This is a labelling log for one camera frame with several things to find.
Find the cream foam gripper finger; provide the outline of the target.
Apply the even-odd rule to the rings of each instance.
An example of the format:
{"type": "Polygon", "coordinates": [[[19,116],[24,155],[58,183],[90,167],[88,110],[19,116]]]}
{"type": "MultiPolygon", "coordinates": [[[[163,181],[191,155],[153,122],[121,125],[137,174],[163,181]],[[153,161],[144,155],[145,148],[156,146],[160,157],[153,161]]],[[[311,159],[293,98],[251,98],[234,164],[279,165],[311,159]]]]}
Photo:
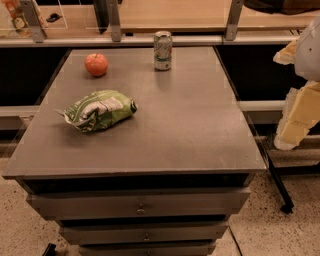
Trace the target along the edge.
{"type": "Polygon", "coordinates": [[[274,55],[273,61],[282,65],[294,64],[296,46],[297,41],[293,40],[286,47],[284,47],[274,55]]]}
{"type": "Polygon", "coordinates": [[[300,89],[291,88],[285,99],[274,146],[279,150],[293,149],[319,121],[320,83],[308,81],[300,89]]]}

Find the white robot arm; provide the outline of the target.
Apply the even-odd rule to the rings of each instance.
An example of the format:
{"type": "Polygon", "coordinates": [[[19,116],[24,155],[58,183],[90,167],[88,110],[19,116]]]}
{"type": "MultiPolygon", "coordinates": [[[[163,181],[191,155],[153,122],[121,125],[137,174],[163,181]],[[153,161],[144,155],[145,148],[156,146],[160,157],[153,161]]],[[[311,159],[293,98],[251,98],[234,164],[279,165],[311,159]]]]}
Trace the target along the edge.
{"type": "Polygon", "coordinates": [[[273,61],[293,64],[295,74],[306,80],[300,89],[289,90],[273,141],[277,149],[291,150],[320,122],[320,17],[277,52],[273,61]]]}

